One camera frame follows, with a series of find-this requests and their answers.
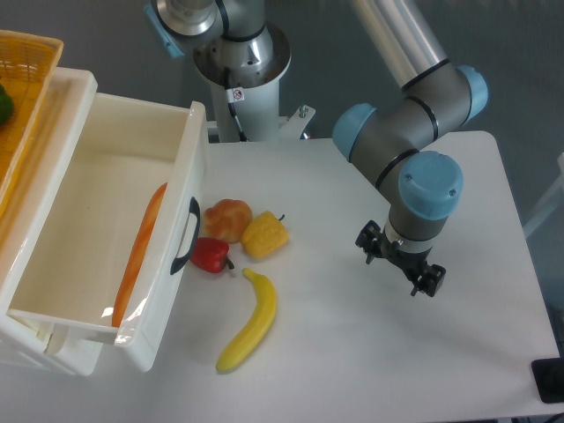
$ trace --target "plastic toy food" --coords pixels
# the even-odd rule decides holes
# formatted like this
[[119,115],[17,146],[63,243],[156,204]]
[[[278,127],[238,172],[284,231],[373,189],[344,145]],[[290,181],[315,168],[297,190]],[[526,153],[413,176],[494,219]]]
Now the plastic toy food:
[[145,251],[149,245],[152,229],[155,226],[155,221],[157,220],[157,215],[159,214],[160,204],[162,203],[163,196],[165,196],[166,189],[167,185],[164,183],[152,195],[152,198],[147,205],[147,209],[145,210],[143,220],[141,221],[139,232],[137,232],[137,237],[133,243],[130,260],[127,263],[125,272],[123,273],[122,284],[120,285],[120,289],[115,297],[112,326],[115,326],[116,328],[119,328],[120,324],[122,324],[125,309],[127,308],[128,302],[130,302],[133,286],[135,286],[139,270],[141,269],[141,264],[145,258]]
[[3,125],[14,113],[14,102],[0,84],[0,125]]
[[190,256],[190,261],[204,271],[210,273],[220,273],[227,266],[233,269],[234,265],[227,258],[229,244],[222,240],[213,238],[198,238],[196,246]]
[[219,372],[227,372],[239,366],[264,337],[276,315],[276,290],[271,280],[249,268],[243,269],[243,276],[255,289],[255,311],[219,356],[215,365]]
[[204,212],[204,233],[230,244],[239,242],[253,212],[242,200],[223,199]]
[[289,237],[280,220],[270,211],[265,211],[247,226],[241,237],[241,245],[251,257],[261,258],[282,247]]

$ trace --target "red bell pepper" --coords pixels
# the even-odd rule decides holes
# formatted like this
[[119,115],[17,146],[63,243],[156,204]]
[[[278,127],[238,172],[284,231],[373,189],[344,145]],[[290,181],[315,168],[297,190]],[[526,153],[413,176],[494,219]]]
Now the red bell pepper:
[[222,240],[200,237],[190,257],[190,261],[200,269],[210,273],[220,273],[227,266],[234,269],[233,262],[227,257],[229,244]]

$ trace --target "wicker basket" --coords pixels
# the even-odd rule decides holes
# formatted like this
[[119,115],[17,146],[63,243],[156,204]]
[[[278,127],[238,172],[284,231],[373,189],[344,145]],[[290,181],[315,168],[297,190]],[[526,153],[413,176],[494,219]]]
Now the wicker basket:
[[0,84],[14,102],[13,115],[0,126],[0,217],[33,144],[34,125],[62,51],[59,40],[0,30]]

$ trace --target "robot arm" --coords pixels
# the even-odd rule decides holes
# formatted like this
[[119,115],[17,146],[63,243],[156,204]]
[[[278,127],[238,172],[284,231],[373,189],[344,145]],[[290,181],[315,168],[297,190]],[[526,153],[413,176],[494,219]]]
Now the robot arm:
[[354,106],[338,120],[338,149],[390,202],[384,229],[370,221],[356,241],[374,257],[399,267],[417,291],[434,296],[446,270],[427,264],[434,239],[463,187],[457,163],[419,150],[457,129],[487,102],[484,79],[470,67],[454,68],[419,10],[405,0],[353,0],[373,43],[404,92],[387,113]]
[[264,0],[152,1],[155,29],[194,52],[210,85],[219,140],[276,139],[278,80],[290,63],[290,46],[265,21]]
[[[227,91],[237,85],[268,85],[289,64],[286,37],[275,36],[274,28],[265,26],[263,0],[153,1],[160,22],[181,45],[213,39],[196,49],[196,65]],[[463,176],[450,157],[420,150],[484,108],[486,83],[470,67],[453,67],[413,2],[351,0],[351,4],[404,92],[403,102],[386,113],[369,104],[352,107],[333,130],[338,149],[390,202],[383,230],[368,222],[356,244],[367,253],[367,263],[379,257],[399,267],[413,283],[412,295],[421,291],[434,296],[446,271],[427,264],[427,256],[456,207]],[[278,104],[276,94],[273,101]],[[241,134],[234,108],[229,107]],[[258,109],[250,109],[242,126],[265,122],[256,114]],[[215,99],[214,110],[216,116],[221,114]],[[273,110],[271,127],[277,128],[278,107]],[[255,139],[264,139],[267,133],[272,130],[257,132]]]

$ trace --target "white table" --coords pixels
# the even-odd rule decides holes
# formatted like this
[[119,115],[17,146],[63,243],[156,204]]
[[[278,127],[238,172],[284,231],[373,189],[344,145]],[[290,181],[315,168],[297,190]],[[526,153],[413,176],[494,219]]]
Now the white table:
[[[410,296],[390,263],[354,240],[388,205],[330,140],[211,145],[203,207],[223,197],[284,213],[291,240],[262,262],[232,247],[235,271],[189,267],[154,368],[106,348],[90,377],[0,367],[2,421],[455,421],[564,411],[538,398],[532,360],[555,357],[538,282],[494,139],[449,134],[433,145],[464,172],[464,191],[430,263],[434,298]],[[236,371],[222,348],[255,304],[249,266],[278,291],[278,315]]]

